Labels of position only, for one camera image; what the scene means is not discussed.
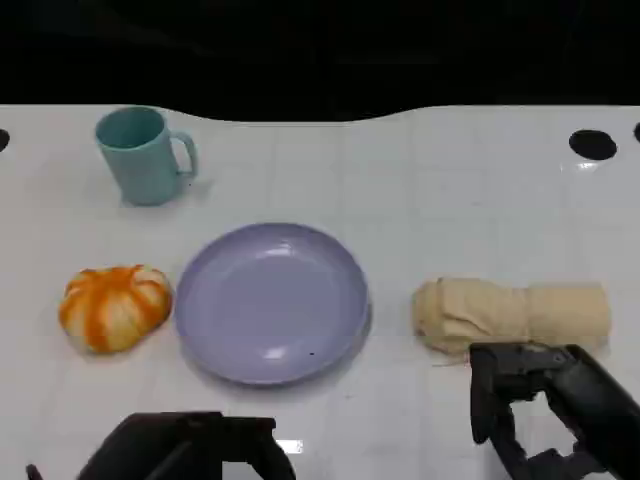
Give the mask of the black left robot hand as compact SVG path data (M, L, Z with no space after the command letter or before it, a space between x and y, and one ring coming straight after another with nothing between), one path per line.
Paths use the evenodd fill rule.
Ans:
M80 479L221 479L224 463L244 463L262 479L294 479L273 438L276 422L219 412L135 413L82 468Z

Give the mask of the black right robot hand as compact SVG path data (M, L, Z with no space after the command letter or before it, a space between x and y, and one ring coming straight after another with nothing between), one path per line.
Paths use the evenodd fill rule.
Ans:
M639 476L639 406L583 348L474 343L470 417L476 444L490 442L513 479ZM548 449L528 456L516 438L514 402L539 394L576 441L568 456Z

